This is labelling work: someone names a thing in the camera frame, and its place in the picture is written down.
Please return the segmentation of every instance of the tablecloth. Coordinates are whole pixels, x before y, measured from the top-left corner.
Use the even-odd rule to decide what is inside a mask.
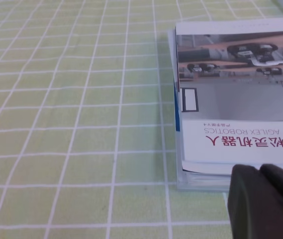
[[[0,239],[230,239],[178,192],[167,30],[270,0],[0,0]]]

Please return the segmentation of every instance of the brochure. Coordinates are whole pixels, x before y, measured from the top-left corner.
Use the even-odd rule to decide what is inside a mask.
[[[283,168],[283,18],[181,22],[169,43],[179,188],[224,190],[235,164]]]

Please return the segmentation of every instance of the black object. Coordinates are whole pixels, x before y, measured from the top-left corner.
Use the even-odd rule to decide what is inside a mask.
[[[212,72],[214,69],[218,68],[215,64],[188,64],[187,69],[192,72]]]
[[[235,165],[228,212],[233,239],[283,239],[283,169]]]
[[[278,47],[274,44],[247,43],[244,45],[229,46],[227,51],[236,58],[245,58],[250,60],[255,57],[259,62],[274,61],[272,53],[277,51]]]
[[[274,67],[274,68],[267,67],[265,69],[258,68],[258,69],[256,69],[256,72],[260,72],[264,76],[274,76],[274,75],[282,75],[283,74],[283,70],[279,67]]]

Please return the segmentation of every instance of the table surface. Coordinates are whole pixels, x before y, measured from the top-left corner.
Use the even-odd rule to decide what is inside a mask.
[[[270,0],[0,0],[0,238],[230,239],[226,194],[176,191],[180,20]]]

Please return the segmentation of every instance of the printed photo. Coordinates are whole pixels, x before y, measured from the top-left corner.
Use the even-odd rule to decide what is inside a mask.
[[[283,32],[177,35],[180,81],[283,80]]]

